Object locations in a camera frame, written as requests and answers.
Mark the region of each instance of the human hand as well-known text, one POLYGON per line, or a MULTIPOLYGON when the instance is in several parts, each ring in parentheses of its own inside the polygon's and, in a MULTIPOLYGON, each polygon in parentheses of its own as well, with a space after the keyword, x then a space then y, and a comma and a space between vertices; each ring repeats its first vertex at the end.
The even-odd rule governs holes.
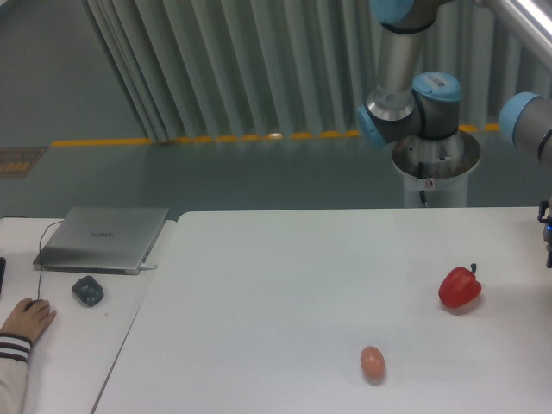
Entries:
POLYGON ((31 298, 26 298, 16 305, 0 328, 0 333, 19 335, 32 343, 36 342, 42 331, 55 319, 57 312, 50 311, 50 303, 42 299, 25 310, 30 302, 31 298))

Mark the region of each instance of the sleeve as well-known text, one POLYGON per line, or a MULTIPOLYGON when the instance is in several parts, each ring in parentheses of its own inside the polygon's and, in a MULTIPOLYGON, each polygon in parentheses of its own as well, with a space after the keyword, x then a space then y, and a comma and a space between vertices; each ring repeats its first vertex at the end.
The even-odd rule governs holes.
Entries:
POLYGON ((0 334, 0 412, 20 414, 27 388, 27 358, 31 341, 0 334))

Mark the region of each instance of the brown egg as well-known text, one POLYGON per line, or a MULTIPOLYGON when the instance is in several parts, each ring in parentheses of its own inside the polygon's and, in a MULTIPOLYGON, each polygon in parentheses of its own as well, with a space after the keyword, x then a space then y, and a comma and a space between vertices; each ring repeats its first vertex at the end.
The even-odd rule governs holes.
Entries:
POLYGON ((383 359, 379 349, 365 347, 361 352, 361 367, 368 377, 376 380, 386 370, 386 360, 383 359))

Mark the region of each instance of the laptop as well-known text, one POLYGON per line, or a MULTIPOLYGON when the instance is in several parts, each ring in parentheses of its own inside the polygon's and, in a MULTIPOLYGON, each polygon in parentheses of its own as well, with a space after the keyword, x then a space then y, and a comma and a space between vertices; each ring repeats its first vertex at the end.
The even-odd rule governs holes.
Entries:
POLYGON ((34 260, 59 272, 138 274, 168 209, 75 207, 34 260))

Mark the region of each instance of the yellow floor stripe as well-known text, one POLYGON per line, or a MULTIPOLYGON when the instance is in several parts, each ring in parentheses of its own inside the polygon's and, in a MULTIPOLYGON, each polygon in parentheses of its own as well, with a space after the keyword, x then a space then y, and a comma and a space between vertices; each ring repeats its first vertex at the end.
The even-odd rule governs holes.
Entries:
POLYGON ((485 126, 485 131, 500 131, 500 127, 497 123, 489 123, 485 126))
MULTIPOLYGON (((474 125, 460 125, 460 130, 465 132, 478 132, 480 129, 474 125)), ((485 131, 499 131, 499 126, 496 123, 489 123, 484 128, 485 131)), ((292 140, 312 140, 315 138, 359 138, 361 134, 355 129, 351 129, 345 133, 338 131, 323 131, 318 137, 315 137, 310 132, 296 132, 290 135, 292 140)), ((256 135, 248 134, 241 138, 235 135, 220 135, 213 139, 208 135, 196 136, 190 138, 187 136, 181 136, 169 144, 192 144, 194 142, 238 142, 238 141, 274 141, 282 140, 284 136, 282 134, 266 134, 256 135)), ((153 144, 149 138, 119 138, 113 140, 72 140, 72 141, 54 141, 51 147, 89 147, 89 146, 106 146, 106 145, 147 145, 153 144)))
POLYGON ((95 145, 145 145, 151 144, 149 138, 120 138, 115 140, 73 140, 54 141, 51 147, 89 147, 95 145))
POLYGON ((460 125, 458 127, 458 129, 460 131, 464 131, 464 132, 477 132, 479 131, 480 129, 475 127, 474 125, 460 125))

